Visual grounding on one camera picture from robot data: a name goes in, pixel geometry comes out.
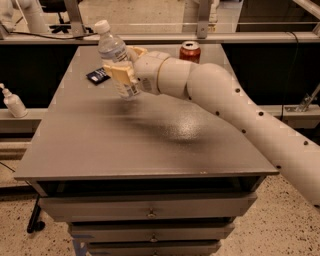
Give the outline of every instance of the bottle label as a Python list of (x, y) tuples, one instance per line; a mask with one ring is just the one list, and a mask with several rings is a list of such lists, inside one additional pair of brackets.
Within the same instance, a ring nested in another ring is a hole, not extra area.
[(107, 53), (100, 52), (100, 56), (104, 61), (112, 60), (114, 63), (129, 59), (125, 44)]

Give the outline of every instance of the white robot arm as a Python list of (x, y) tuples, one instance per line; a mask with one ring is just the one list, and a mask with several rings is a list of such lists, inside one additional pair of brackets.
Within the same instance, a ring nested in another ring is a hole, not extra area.
[(228, 71), (161, 52), (141, 56), (134, 69), (142, 90), (192, 99), (234, 125), (311, 204), (320, 205), (320, 147), (258, 107)]
[(49, 31), (39, 0), (1, 0), (0, 21), (8, 31), (13, 30), (13, 9), (21, 10), (31, 33), (40, 34)]

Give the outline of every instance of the workbench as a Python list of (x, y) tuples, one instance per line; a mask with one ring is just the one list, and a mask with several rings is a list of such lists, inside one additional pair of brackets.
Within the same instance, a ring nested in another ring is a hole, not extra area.
[[(179, 45), (149, 46), (177, 56)], [(232, 73), (220, 45), (201, 62)], [(17, 180), (39, 193), (92, 255), (210, 255), (278, 171), (235, 127), (191, 101), (141, 92), (122, 100), (96, 46), (80, 46), (20, 165)]]

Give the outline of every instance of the red soda can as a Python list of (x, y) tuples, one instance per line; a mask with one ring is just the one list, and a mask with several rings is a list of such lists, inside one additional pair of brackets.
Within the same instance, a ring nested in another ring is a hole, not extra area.
[(180, 48), (180, 59), (199, 63), (201, 49), (197, 42), (186, 41), (182, 43)]

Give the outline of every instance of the tabletop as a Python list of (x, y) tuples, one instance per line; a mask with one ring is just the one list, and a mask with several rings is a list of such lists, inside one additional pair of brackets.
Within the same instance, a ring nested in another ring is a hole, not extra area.
[[(202, 46), (201, 62), (230, 70), (221, 46)], [(176, 56), (178, 45), (149, 46)], [(277, 174), (235, 127), (190, 101), (141, 92), (122, 100), (107, 80), (96, 46), (78, 48), (31, 145), (17, 180), (221, 177)]]

